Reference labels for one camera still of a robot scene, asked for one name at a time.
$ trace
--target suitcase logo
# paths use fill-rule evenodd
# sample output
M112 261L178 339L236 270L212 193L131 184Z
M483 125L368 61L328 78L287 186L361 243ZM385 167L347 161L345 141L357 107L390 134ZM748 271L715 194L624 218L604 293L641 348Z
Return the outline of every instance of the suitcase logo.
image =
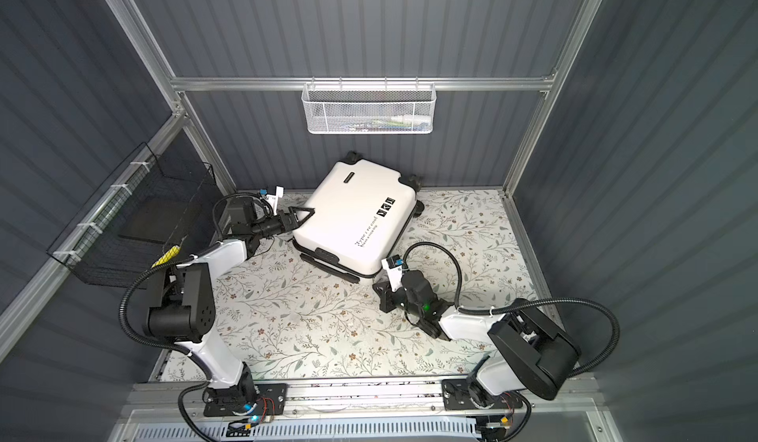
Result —
M392 208L393 203L395 203L394 199L391 199L389 197L387 199L384 199L384 203L381 204L381 208L377 210L377 215L380 217L386 217L387 211Z

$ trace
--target black wire basket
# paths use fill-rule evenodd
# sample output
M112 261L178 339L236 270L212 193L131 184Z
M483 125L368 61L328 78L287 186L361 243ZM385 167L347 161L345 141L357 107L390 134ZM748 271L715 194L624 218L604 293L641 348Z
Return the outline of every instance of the black wire basket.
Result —
M188 257L214 237L221 192L210 164L151 154L107 194L91 219L72 221L48 248L88 285L127 287L167 252Z

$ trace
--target gray corrugated wall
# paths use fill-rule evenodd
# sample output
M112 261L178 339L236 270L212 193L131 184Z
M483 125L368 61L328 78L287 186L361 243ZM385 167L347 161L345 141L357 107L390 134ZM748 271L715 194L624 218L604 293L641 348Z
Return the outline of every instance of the gray corrugated wall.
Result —
M758 0L606 0L516 191L627 441L755 440L756 61Z
M190 92L239 189L313 189L350 150L426 186L501 186L537 92L440 92L431 134L308 134L297 92Z
M205 77L539 77L582 2L135 1L176 75ZM189 97L238 188L313 188L350 150L428 186L502 185L537 95L440 93L434 131L403 137L309 134L299 94Z
M548 75L582 0L136 0L184 77Z
M0 309L171 111L102 0L0 0Z
M0 39L5 309L58 232L171 111L103 0L0 0ZM0 438L105 438L155 353L122 334L119 296L63 284L0 364Z

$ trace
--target white wire basket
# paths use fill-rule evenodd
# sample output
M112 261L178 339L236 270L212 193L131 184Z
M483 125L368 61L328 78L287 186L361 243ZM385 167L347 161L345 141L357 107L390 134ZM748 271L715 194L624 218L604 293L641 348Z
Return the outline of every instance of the white wire basket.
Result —
M437 91L434 85L405 88L362 86L319 88L306 84L302 106L314 134L431 133Z

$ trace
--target vent grille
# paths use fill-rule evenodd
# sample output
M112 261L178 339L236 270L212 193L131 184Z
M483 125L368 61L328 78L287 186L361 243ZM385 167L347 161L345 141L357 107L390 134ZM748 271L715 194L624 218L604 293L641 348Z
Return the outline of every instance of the vent grille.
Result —
M303 421L275 420L251 430L249 436L226 437L227 422L199 422L197 426L218 440L333 440L346 437L478 437L472 418L431 416L418 418L356 418ZM201 440L183 422L140 424L134 442Z

